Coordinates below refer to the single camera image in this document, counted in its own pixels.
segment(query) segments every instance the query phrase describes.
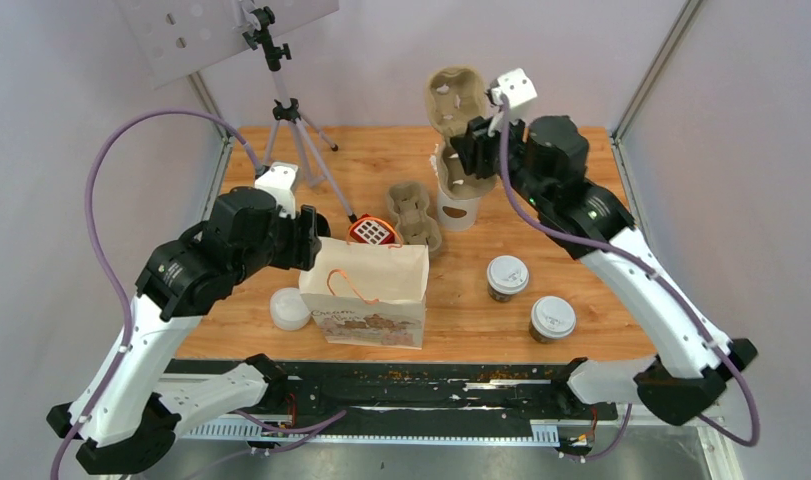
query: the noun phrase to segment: wooden tabletop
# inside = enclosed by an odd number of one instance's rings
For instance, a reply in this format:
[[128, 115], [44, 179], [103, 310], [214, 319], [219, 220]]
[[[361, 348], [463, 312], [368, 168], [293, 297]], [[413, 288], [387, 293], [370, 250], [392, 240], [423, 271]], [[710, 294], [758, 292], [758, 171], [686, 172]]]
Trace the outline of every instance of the wooden tabletop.
[[[581, 132], [591, 146], [588, 176], [625, 203], [605, 129]], [[242, 133], [263, 157], [269, 129], [245, 128]], [[438, 185], [429, 157], [440, 136], [433, 129], [339, 127], [327, 128], [326, 133], [340, 149], [332, 152], [318, 141], [320, 152], [359, 216], [369, 213], [389, 219], [384, 194], [389, 186], [406, 180], [428, 187], [429, 212], [434, 216]], [[274, 157], [298, 164], [287, 128], [278, 133]], [[235, 148], [223, 191], [252, 181], [249, 160], [242, 148]], [[300, 185], [296, 198], [325, 215], [332, 236], [345, 238], [349, 221], [327, 182], [313, 190]], [[263, 352], [283, 360], [564, 363], [579, 356], [605, 361], [654, 353], [641, 328], [593, 273], [517, 217], [501, 184], [482, 199], [475, 226], [465, 232], [442, 230], [442, 235], [443, 251], [432, 260], [429, 273], [422, 350], [329, 344], [313, 321], [295, 332], [279, 330], [269, 315], [270, 296], [280, 288], [295, 287], [299, 272], [266, 268], [215, 305], [177, 356], [245, 358]], [[503, 254], [519, 257], [531, 274], [526, 290], [508, 303], [488, 296], [485, 277], [487, 264]], [[548, 345], [536, 343], [528, 333], [532, 305], [544, 295], [570, 302], [578, 321], [568, 338]]]

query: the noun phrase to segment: white plastic lid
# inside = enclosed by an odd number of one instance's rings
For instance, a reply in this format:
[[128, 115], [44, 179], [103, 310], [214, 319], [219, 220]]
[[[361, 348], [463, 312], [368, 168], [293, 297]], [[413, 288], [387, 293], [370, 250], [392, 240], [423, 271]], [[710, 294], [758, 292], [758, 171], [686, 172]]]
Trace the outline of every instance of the white plastic lid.
[[299, 330], [311, 318], [298, 288], [282, 288], [275, 292], [270, 297], [270, 315], [275, 326], [282, 330]]
[[532, 306], [532, 325], [547, 338], [564, 338], [576, 328], [576, 312], [563, 298], [542, 297]]
[[487, 282], [499, 293], [515, 295], [529, 284], [529, 269], [519, 258], [502, 255], [487, 266]]

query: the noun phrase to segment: white paper bag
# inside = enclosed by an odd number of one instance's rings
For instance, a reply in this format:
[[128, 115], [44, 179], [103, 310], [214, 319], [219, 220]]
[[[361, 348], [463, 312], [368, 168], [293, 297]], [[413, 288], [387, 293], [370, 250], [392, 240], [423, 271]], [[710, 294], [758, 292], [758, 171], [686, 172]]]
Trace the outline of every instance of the white paper bag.
[[320, 241], [314, 268], [299, 274], [299, 292], [326, 339], [422, 348], [428, 248]]

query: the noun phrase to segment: tripod leg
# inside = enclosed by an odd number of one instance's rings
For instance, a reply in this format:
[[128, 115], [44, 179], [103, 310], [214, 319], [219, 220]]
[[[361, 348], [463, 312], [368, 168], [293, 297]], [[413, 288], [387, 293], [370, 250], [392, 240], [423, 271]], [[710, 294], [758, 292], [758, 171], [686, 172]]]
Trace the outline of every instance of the tripod leg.
[[[299, 128], [296, 123], [287, 122], [287, 126], [290, 127], [290, 133], [293, 135], [293, 144], [296, 146], [296, 153], [299, 154], [299, 160], [302, 161], [302, 175], [305, 176], [305, 180], [308, 182], [309, 187], [315, 187], [320, 182], [325, 179], [325, 173], [320, 175], [319, 177], [313, 177], [313, 171], [311, 170], [311, 164], [308, 162], [308, 156], [305, 155], [305, 147], [302, 145], [302, 138], [304, 138], [299, 132], [303, 131], [303, 129]], [[308, 144], [311, 149], [314, 148], [313, 143]]]
[[279, 120], [275, 121], [275, 125], [270, 127], [270, 138], [267, 139], [267, 149], [264, 151], [264, 165], [272, 163], [272, 147], [275, 145], [275, 135], [278, 133], [278, 126], [281, 124]]
[[307, 124], [308, 124], [308, 126], [310, 126], [311, 128], [313, 128], [313, 129], [314, 129], [314, 131], [315, 131], [315, 132], [317, 132], [317, 134], [319, 134], [320, 138], [322, 138], [322, 139], [323, 139], [323, 141], [324, 141], [324, 142], [326, 142], [326, 143], [328, 144], [328, 147], [329, 147], [329, 148], [331, 148], [331, 151], [332, 151], [332, 152], [336, 152], [336, 151], [337, 151], [338, 146], [337, 146], [337, 144], [336, 144], [336, 143], [334, 143], [334, 140], [332, 140], [332, 139], [331, 139], [331, 137], [329, 137], [328, 135], [326, 135], [326, 134], [325, 134], [325, 132], [324, 132], [324, 131], [322, 131], [322, 129], [321, 129], [321, 128], [318, 128], [318, 127], [317, 127], [317, 125], [316, 125], [316, 124], [314, 124], [314, 122], [313, 122], [313, 121], [312, 121], [310, 118], [308, 118], [308, 116], [307, 116], [307, 115], [305, 115], [305, 112], [303, 112], [303, 111], [301, 111], [301, 110], [300, 110], [300, 111], [299, 111], [299, 115], [302, 117], [302, 120], [304, 120], [304, 121], [305, 121], [305, 123], [307, 123]]
[[320, 155], [319, 150], [317, 150], [317, 147], [315, 147], [314, 143], [311, 141], [311, 136], [308, 135], [308, 131], [305, 130], [305, 124], [303, 123], [302, 119], [296, 120], [296, 129], [299, 130], [299, 134], [302, 135], [302, 139], [308, 144], [308, 149], [311, 150], [311, 155], [313, 155], [314, 159], [317, 161], [317, 166], [320, 167], [320, 171], [322, 171], [323, 176], [327, 178], [328, 182], [331, 184], [331, 188], [334, 190], [335, 195], [337, 195], [337, 199], [340, 200], [340, 204], [343, 205], [343, 209], [346, 210], [346, 215], [349, 217], [349, 220], [351, 220], [352, 223], [357, 222], [358, 217], [355, 216], [355, 212], [352, 211], [352, 207], [349, 206], [349, 202], [346, 200], [343, 192], [340, 191], [340, 187], [337, 186], [337, 181], [334, 180], [334, 176], [328, 171], [328, 167], [323, 161], [323, 157]]

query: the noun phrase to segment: rope handle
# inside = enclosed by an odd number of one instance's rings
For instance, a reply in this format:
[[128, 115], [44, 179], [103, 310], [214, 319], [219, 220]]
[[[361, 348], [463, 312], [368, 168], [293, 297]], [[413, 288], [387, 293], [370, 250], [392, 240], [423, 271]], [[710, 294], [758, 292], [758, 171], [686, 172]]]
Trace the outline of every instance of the rope handle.
[[385, 227], [387, 227], [388, 230], [393, 232], [393, 235], [396, 237], [397, 240], [399, 240], [399, 245], [396, 245], [396, 244], [388, 245], [387, 248], [402, 248], [402, 245], [405, 244], [405, 240], [402, 238], [402, 235], [399, 235], [399, 232], [397, 232], [395, 228], [391, 227], [389, 223], [385, 222], [384, 220], [382, 220], [382, 219], [380, 219], [378, 217], [369, 217], [368, 216], [368, 217], [359, 218], [357, 222], [353, 223], [352, 226], [349, 227], [349, 231], [346, 232], [346, 244], [347, 245], [351, 244], [349, 242], [349, 240], [352, 239], [352, 232], [355, 231], [355, 229], [358, 227], [358, 225], [360, 225], [360, 224], [362, 224], [362, 223], [364, 223], [364, 222], [366, 222], [368, 220], [375, 220], [376, 222], [379, 222], [380, 224], [384, 225]]
[[352, 291], [355, 292], [355, 295], [358, 295], [358, 298], [363, 300], [364, 303], [366, 303], [367, 305], [374, 305], [374, 304], [378, 303], [378, 301], [379, 301], [378, 298], [373, 299], [373, 300], [367, 300], [366, 298], [364, 298], [364, 296], [361, 295], [361, 292], [359, 292], [358, 289], [355, 288], [355, 285], [352, 283], [352, 280], [349, 280], [349, 275], [347, 275], [346, 272], [344, 272], [343, 270], [341, 270], [339, 268], [335, 268], [334, 270], [328, 272], [328, 279], [326, 279], [326, 286], [328, 287], [328, 291], [331, 292], [332, 295], [334, 295], [335, 297], [337, 296], [337, 294], [334, 293], [334, 289], [331, 288], [331, 277], [335, 273], [340, 274], [340, 276], [343, 277], [346, 280], [346, 283], [349, 284], [349, 288], [351, 288]]

